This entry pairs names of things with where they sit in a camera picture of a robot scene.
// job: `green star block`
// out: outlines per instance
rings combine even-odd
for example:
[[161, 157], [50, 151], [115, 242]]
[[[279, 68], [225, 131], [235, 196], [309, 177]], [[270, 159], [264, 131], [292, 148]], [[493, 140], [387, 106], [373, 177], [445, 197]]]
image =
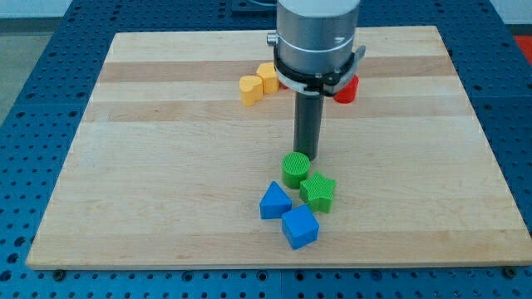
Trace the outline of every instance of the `green star block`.
[[284, 156], [282, 168], [283, 183], [291, 189], [299, 189], [299, 183], [307, 178], [310, 160], [305, 154], [293, 152]]
[[311, 179], [301, 182], [299, 197], [310, 207], [313, 212], [331, 212], [334, 200], [336, 181], [328, 179], [316, 172]]

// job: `wooden board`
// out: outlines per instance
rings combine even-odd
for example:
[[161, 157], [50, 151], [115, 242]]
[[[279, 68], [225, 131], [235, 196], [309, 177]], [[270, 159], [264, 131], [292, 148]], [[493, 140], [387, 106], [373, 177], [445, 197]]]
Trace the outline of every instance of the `wooden board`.
[[[532, 263], [532, 241], [435, 27], [360, 28], [354, 105], [326, 100], [312, 171], [337, 180], [293, 251], [259, 200], [293, 92], [239, 102], [266, 32], [115, 36], [27, 259], [35, 269]], [[288, 192], [297, 206], [297, 191]]]

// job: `blue pegboard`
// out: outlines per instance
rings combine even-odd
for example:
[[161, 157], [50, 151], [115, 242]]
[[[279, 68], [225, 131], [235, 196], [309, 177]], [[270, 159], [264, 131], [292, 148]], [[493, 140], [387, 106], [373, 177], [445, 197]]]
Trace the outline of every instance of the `blue pegboard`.
[[[24, 266], [116, 32], [273, 29], [229, 0], [74, 0], [0, 129], [0, 298], [532, 298], [532, 267], [53, 272]], [[532, 229], [532, 70], [488, 0], [366, 0], [360, 27], [436, 25]]]

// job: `blue cube block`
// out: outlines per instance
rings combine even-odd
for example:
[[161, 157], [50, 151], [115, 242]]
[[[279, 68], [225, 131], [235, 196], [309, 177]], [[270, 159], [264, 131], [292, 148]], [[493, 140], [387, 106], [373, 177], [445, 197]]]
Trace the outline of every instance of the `blue cube block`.
[[260, 201], [259, 207], [261, 219], [281, 218], [283, 213], [292, 208], [292, 199], [277, 183], [272, 182]]
[[306, 204], [284, 213], [281, 219], [283, 233], [294, 250], [318, 240], [319, 223]]

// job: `yellow block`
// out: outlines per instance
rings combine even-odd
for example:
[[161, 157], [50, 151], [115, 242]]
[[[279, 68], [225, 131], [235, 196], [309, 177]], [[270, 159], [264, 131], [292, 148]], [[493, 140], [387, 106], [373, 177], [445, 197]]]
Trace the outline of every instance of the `yellow block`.
[[264, 93], [274, 93], [279, 90], [279, 80], [273, 62], [262, 63], [257, 69], [257, 76], [263, 79]]
[[255, 105], [263, 98], [263, 80], [257, 76], [243, 76], [240, 78], [240, 97], [246, 107]]

